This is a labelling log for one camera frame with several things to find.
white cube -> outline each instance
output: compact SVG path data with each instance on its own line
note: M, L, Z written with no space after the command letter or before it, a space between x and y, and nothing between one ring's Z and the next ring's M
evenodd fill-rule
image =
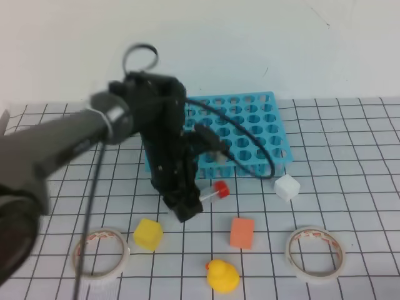
M274 192L285 201L292 199L299 194L299 191L300 184L290 175L285 175L275 181Z

yellow cube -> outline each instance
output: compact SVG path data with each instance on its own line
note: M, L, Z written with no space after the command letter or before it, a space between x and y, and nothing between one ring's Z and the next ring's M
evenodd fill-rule
M161 224L149 219L141 219L136 230L133 232L135 243L152 252L156 250L162 238L163 229Z

toy block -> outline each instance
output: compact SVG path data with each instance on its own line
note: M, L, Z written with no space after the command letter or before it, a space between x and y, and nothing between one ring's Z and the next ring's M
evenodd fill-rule
M275 181L274 191L280 198L288 202L299 194L300 184L292 176L286 174Z
M133 232L133 239L138 246L154 252L163 238L161 224L149 219L141 219Z
M250 250L253 244L254 220L235 217L231 227L231 246Z

orange cube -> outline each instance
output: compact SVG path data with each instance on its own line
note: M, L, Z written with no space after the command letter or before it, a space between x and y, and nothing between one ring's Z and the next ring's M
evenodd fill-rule
M231 227L231 246L251 250L254 220L234 217Z

robotic arm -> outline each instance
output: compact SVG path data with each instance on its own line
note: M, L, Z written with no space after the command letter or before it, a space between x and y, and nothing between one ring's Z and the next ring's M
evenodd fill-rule
M93 95L87 109L0 137L0 285L29 256L39 217L49 213L46 178L98 142L119 144L140 133L152 185L168 208L181 222L202 212L194 182L195 158L217 152L244 167L209 128L197 123L194 131L183 131L186 103L201 106L243 131L271 166L271 174L262 178L274 176L274 164L259 141L212 107L187 99L175 77L127 73L122 82L112 82L107 91Z

